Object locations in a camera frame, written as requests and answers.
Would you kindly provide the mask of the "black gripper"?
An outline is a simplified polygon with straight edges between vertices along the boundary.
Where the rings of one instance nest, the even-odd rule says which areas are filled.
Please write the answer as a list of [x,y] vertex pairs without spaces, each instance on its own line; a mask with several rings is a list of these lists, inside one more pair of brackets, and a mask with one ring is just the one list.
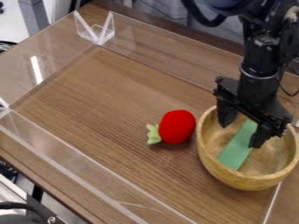
[[256,131],[248,146],[259,149],[269,137],[280,137],[292,116],[277,100],[276,92],[284,69],[277,66],[265,70],[240,66],[239,79],[217,76],[213,95],[217,100],[219,125],[227,128],[237,113],[256,122]]

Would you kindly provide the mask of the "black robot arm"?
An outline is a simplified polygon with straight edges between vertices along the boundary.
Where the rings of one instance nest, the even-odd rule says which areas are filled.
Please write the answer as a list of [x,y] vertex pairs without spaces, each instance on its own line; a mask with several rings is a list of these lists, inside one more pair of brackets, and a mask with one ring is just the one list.
[[181,0],[197,22],[216,27],[227,18],[239,17],[243,26],[244,58],[239,78],[220,76],[217,87],[219,125],[245,115],[256,122],[248,146],[259,148],[271,137],[280,137],[293,117],[280,104],[277,92],[285,68],[299,57],[299,0],[205,0],[216,13],[207,18],[195,0]]

